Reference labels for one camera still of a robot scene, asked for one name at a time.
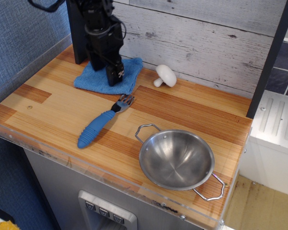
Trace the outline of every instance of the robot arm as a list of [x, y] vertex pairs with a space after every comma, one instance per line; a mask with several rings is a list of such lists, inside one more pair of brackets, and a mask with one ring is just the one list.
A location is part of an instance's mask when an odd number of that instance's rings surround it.
[[[58, 0], [48, 8], [28, 2], [41, 10], [55, 12], [65, 0]], [[124, 66], [119, 54], [123, 46], [121, 21], [112, 15], [112, 0], [71, 0], [85, 20], [87, 56], [95, 71], [106, 67], [110, 86], [122, 81]]]

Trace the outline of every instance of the black frame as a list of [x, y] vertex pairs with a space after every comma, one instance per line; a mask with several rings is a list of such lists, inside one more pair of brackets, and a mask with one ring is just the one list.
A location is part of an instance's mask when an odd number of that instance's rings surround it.
[[10, 214], [2, 211], [1, 209], [0, 209], [0, 219], [2, 219], [4, 221], [9, 221], [10, 220], [13, 224], [15, 224], [14, 218]]
[[268, 83], [268, 79], [270, 77], [272, 68], [274, 66], [274, 63], [276, 61], [276, 57], [279, 53], [279, 50], [283, 44], [286, 32], [288, 29], [288, 0], [286, 2], [286, 5], [284, 7], [284, 11], [282, 14], [282, 17], [279, 21], [273, 42], [271, 44], [271, 48], [269, 51], [269, 54], [267, 56], [267, 59], [264, 64], [263, 71], [260, 75], [260, 78], [257, 83], [257, 87], [255, 89], [249, 110], [247, 112], [247, 117], [253, 119], [255, 117], [258, 105], [260, 103], [260, 100], [263, 96], [265, 87]]
[[76, 3], [66, 0], [66, 6], [72, 34], [72, 46], [75, 55], [75, 62], [76, 64], [81, 64], [87, 58], [84, 31], [85, 20], [80, 14]]

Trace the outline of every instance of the white wood wall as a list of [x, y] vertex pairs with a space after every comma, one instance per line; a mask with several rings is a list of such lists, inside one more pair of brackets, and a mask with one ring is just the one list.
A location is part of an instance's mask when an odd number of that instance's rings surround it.
[[252, 98], [286, 0], [117, 0], [120, 54]]

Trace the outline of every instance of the fork tines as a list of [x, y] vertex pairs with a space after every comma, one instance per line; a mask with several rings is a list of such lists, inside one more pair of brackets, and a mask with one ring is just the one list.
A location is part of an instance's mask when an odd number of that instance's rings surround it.
[[133, 103], [133, 101], [134, 101], [134, 96], [132, 96], [131, 94], [129, 94], [129, 95], [123, 94], [119, 98], [119, 101], [123, 102], [124, 104], [131, 105]]

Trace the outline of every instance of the button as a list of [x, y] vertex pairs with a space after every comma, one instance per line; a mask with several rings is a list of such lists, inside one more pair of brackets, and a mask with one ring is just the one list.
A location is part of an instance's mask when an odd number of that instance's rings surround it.
[[96, 210], [96, 208], [95, 208], [95, 205], [93, 205], [93, 204], [91, 204], [91, 203], [89, 203], [89, 202], [85, 202], [85, 206], [88, 208], [88, 209], [90, 209], [90, 210], [92, 210], [92, 211], [95, 211]]
[[113, 219], [115, 222], [118, 222], [119, 224], [124, 224], [124, 219], [122, 217], [119, 217], [119, 216], [114, 214]]
[[101, 215], [103, 215], [104, 217], [110, 217], [109, 212], [106, 211], [106, 210], [104, 210], [104, 209], [102, 209], [102, 208], [99, 208], [99, 213], [100, 213]]

